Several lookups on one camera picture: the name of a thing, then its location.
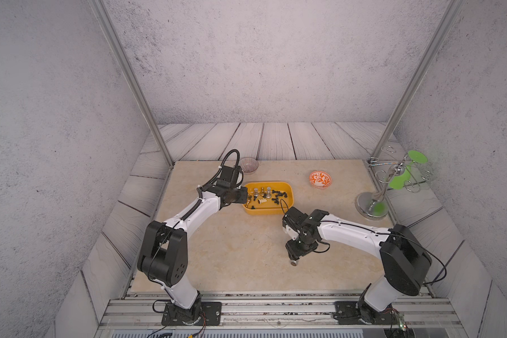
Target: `wire rack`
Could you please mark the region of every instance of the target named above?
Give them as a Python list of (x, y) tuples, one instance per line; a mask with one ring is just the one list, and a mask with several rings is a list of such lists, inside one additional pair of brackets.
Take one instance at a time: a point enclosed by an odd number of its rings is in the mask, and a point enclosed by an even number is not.
[(372, 171), (375, 170), (374, 167), (376, 166), (390, 166), (388, 170), (382, 169), (374, 173), (374, 177), (380, 183), (390, 184), (394, 178), (404, 174), (404, 172), (407, 170), (411, 179), (405, 180), (403, 187), (411, 193), (418, 193), (421, 191), (422, 184), (430, 182), (433, 179), (432, 170), (426, 165), (426, 163), (419, 163), (410, 157), (409, 153), (415, 152), (415, 150), (406, 152), (402, 159), (397, 159), (393, 156), (393, 154), (396, 153), (396, 150), (391, 145), (385, 145), (382, 148), (382, 152), (389, 155), (392, 159), (379, 159), (378, 157), (371, 157), (368, 160)]

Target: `aluminum frame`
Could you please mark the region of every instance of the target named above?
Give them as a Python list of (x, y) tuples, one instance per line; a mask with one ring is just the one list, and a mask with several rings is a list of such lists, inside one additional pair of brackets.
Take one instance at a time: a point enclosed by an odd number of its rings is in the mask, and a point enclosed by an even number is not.
[(94, 11), (94, 15), (98, 18), (99, 25), (101, 26), (101, 30), (111, 47), (115, 58), (122, 69), (122, 73), (126, 78), (128, 86), (130, 87), (132, 93), (134, 94), (135, 100), (139, 105), (139, 109), (143, 117), (146, 120), (147, 125), (149, 126), (150, 132), (154, 136), (155, 142), (162, 151), (165, 161), (170, 165), (174, 166), (175, 163), (171, 154), (169, 153), (169, 149), (165, 145), (165, 141), (163, 140), (162, 134), (159, 131), (158, 125), (154, 120), (154, 115), (150, 110), (149, 103), (146, 101), (146, 98), (141, 90), (141, 86), (135, 77), (134, 71), (131, 68), (130, 63), (128, 62), (128, 58), (124, 52), (124, 48), (118, 39), (116, 34), (116, 30), (111, 23), (107, 10), (105, 9), (105, 5), (101, 0), (88, 0), (92, 10)]
[(387, 143), (389, 138), (391, 137), (392, 132), (396, 129), (396, 126), (400, 122), (400, 119), (404, 115), (406, 108), (408, 107), (409, 102), (411, 102), (413, 95), (419, 88), (422, 79), (426, 75), (426, 71), (428, 70), (428, 66), (432, 63), (433, 58), (436, 56), (439, 48), (443, 44), (447, 33), (449, 32), (451, 26), (456, 21), (460, 10), (462, 9), (462, 4), (464, 0), (451, 0), (447, 9), (445, 10), (445, 14), (441, 19), (436, 31), (433, 33), (430, 42), (426, 46), (424, 53), (415, 69), (415, 72), (412, 75), (412, 78), (409, 80), (408, 86), (406, 90), (402, 94), (398, 105), (392, 112), (387, 124), (385, 125), (385, 129), (381, 133), (379, 137), (379, 141), (376, 145), (376, 148), (372, 152), (372, 157), (379, 157), (381, 154), (383, 146)]
[[(217, 329), (261, 328), (365, 328), (362, 325), (338, 325), (332, 318), (334, 301), (358, 301), (362, 290), (272, 291), (248, 293), (202, 292), (207, 301), (222, 302), (222, 321)], [(394, 301), (395, 309), (405, 315), (411, 328), (454, 328), (462, 324), (448, 299), (434, 299), (427, 288), (419, 296), (402, 296)], [(126, 300), (109, 301), (98, 328), (161, 328), (162, 315), (152, 311), (153, 302), (168, 300), (166, 294), (132, 295)], [(163, 310), (163, 302), (155, 305)], [(390, 323), (368, 326), (389, 328)]]

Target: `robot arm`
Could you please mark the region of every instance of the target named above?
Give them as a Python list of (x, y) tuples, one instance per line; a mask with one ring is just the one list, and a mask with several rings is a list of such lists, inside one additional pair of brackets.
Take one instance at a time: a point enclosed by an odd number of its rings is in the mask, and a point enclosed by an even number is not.
[(316, 252), (317, 243), (323, 240), (356, 247), (382, 261), (385, 275), (368, 286), (357, 303), (358, 316), (369, 323), (403, 294), (418, 295), (432, 264), (411, 231), (399, 224), (392, 229), (376, 228), (322, 210), (307, 215), (291, 207), (283, 217), (283, 227), (291, 236), (285, 247), (292, 265), (301, 256)]
[[(237, 153), (235, 166), (224, 166), (232, 152)], [(240, 186), (243, 173), (238, 160), (238, 151), (230, 151), (216, 175), (197, 188), (199, 197), (195, 201), (163, 223), (151, 222), (145, 232), (137, 268), (169, 294), (169, 311), (184, 323), (198, 320), (201, 313), (201, 296), (185, 276), (188, 238), (223, 207), (246, 203), (248, 191)], [(327, 244), (323, 240), (356, 247), (382, 261), (385, 275), (368, 286), (357, 303), (358, 316), (369, 323), (402, 294), (419, 294), (432, 263), (409, 229), (401, 225), (376, 228), (322, 210), (307, 215), (291, 207), (283, 217), (283, 227), (291, 237), (285, 247), (293, 265), (301, 256), (316, 252), (318, 242)]]
[[(237, 154), (235, 166), (224, 166), (233, 152)], [(238, 165), (239, 159), (236, 149), (228, 152), (216, 174), (197, 188), (197, 199), (174, 217), (163, 223), (152, 221), (146, 228), (137, 269), (150, 281), (162, 286), (184, 322), (199, 318), (201, 311), (199, 292), (184, 275), (188, 267), (188, 238), (223, 207), (246, 203), (248, 190), (241, 187), (243, 172)]]

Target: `concrete wall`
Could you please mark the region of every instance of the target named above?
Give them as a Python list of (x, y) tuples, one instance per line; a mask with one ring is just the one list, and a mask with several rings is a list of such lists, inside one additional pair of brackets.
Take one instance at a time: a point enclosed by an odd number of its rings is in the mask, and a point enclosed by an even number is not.
[(507, 298), (507, 1), (469, 1), (396, 136)]
[(41, 337), (148, 128), (86, 0), (0, 1), (0, 337)]
[(158, 123), (386, 121), (448, 0), (105, 0)]

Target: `metal bracket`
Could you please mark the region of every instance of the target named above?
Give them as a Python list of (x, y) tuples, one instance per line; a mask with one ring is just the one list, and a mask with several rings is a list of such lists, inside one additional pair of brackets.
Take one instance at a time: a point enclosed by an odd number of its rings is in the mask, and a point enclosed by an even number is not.
[[(357, 302), (334, 302), (336, 313), (334, 319), (338, 321), (339, 325), (367, 325), (364, 321), (361, 321), (361, 314), (357, 308)], [(391, 325), (396, 327), (398, 320), (393, 318), (391, 312), (386, 314), (379, 314), (376, 318), (376, 324), (378, 325)]]
[[(162, 325), (163, 326), (203, 326), (203, 319), (191, 323), (184, 323), (180, 319), (180, 308), (172, 303), (165, 304), (163, 311)], [(220, 318), (222, 317), (222, 303), (221, 302), (201, 302), (201, 313), (205, 316), (206, 326), (218, 326)]]

